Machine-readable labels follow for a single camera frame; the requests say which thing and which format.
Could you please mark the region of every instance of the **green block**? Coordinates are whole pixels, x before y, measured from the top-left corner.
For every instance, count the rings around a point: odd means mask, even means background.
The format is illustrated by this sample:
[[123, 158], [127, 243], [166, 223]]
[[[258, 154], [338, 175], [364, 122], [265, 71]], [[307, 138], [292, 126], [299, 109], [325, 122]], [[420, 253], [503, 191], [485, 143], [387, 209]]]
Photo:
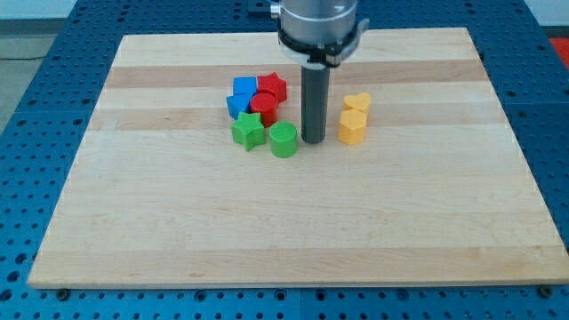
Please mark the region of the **green block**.
[[268, 129], [270, 151], [273, 155], [287, 158], [296, 153], [296, 127], [286, 121], [279, 121]]
[[260, 113], [239, 113], [239, 118], [231, 125], [233, 142], [243, 145], [249, 151], [255, 146], [265, 144], [265, 127], [260, 122]]

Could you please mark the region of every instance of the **cable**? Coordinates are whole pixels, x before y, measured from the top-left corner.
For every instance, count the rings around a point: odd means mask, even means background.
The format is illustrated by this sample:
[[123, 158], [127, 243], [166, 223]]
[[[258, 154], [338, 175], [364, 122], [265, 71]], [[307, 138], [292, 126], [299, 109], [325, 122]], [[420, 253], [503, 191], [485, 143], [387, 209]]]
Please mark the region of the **cable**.
[[32, 60], [41, 60], [45, 58], [45, 56], [41, 56], [41, 57], [32, 57], [32, 58], [4, 58], [4, 57], [0, 57], [1, 61], [32, 61]]

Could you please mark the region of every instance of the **blue block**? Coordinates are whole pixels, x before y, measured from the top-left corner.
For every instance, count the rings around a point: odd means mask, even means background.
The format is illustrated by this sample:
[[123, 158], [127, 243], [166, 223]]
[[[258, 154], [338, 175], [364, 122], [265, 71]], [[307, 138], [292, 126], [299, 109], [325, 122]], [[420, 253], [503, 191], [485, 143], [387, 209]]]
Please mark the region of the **blue block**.
[[234, 118], [239, 118], [239, 112], [249, 112], [249, 102], [254, 94], [241, 93], [235, 94], [227, 98], [229, 115]]
[[257, 93], [257, 77], [241, 76], [233, 79], [233, 94]]

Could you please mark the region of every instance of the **cylindrical block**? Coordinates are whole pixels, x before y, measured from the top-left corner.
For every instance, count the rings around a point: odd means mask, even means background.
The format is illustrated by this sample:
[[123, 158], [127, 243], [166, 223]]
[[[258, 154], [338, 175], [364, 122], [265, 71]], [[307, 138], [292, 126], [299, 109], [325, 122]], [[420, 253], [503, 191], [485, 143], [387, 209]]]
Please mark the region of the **cylindrical block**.
[[301, 77], [302, 139], [307, 143], [318, 143], [326, 135], [330, 69], [302, 68]]
[[260, 113], [260, 121], [265, 128], [276, 122], [276, 98], [268, 93], [255, 94], [249, 105], [252, 113]]
[[280, 121], [268, 129], [270, 137], [270, 151], [273, 155], [287, 158], [296, 153], [297, 132], [294, 124]]
[[282, 0], [281, 29], [304, 44], [333, 44], [356, 21], [357, 0]]

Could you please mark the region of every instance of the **blue pegboard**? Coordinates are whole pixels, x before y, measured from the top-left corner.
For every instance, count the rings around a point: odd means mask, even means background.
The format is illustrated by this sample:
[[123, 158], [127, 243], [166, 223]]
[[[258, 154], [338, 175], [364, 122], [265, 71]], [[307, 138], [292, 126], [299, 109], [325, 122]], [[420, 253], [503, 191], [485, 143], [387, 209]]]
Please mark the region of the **blue pegboard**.
[[[268, 15], [247, 14], [247, 5], [77, 2], [0, 137], [0, 319], [569, 318], [569, 286], [71, 291], [66, 300], [29, 288], [29, 270], [122, 36], [275, 30]], [[358, 17], [369, 17], [372, 28], [468, 28], [569, 244], [569, 73], [525, 3], [360, 0]]]

